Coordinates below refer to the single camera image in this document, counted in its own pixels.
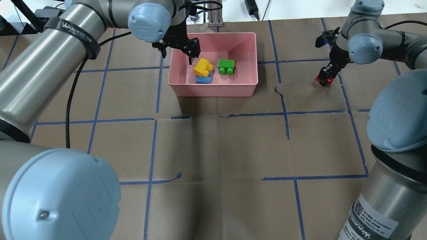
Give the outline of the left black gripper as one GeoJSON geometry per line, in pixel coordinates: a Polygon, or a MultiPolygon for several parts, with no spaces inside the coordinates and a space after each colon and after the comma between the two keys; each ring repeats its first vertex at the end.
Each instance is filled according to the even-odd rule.
{"type": "Polygon", "coordinates": [[[182,50],[188,57],[189,65],[192,65],[194,59],[199,58],[201,53],[199,39],[189,39],[187,36],[186,20],[177,25],[170,26],[162,38],[162,42],[152,43],[151,46],[161,52],[163,59],[167,56],[167,47],[182,50]]]}

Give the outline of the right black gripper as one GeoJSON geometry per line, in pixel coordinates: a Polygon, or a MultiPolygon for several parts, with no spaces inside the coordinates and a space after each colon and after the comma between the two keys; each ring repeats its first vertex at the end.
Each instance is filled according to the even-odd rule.
{"type": "Polygon", "coordinates": [[[322,67],[319,71],[320,77],[331,77],[335,79],[335,72],[340,72],[347,64],[351,62],[349,53],[346,50],[340,48],[332,48],[329,53],[330,64],[322,67]]]}

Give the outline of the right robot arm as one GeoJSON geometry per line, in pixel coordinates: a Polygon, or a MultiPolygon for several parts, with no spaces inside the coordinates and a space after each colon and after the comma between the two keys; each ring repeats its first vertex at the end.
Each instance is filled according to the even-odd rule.
{"type": "Polygon", "coordinates": [[[315,43],[331,46],[330,62],[316,77],[322,86],[349,63],[386,59],[410,69],[392,80],[370,109],[367,136],[376,163],[336,240],[409,240],[426,216],[426,35],[383,28],[384,5],[355,1],[344,26],[323,32],[315,43]]]}

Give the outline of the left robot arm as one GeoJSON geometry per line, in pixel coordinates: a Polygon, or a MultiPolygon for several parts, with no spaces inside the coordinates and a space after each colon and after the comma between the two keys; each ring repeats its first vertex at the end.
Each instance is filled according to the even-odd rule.
{"type": "Polygon", "coordinates": [[[31,144],[36,123],[59,120],[52,101],[109,28],[164,51],[199,53],[186,35],[189,0],[66,0],[66,11],[1,72],[1,228],[4,240],[108,240],[121,191],[112,166],[71,149],[31,144]]]}

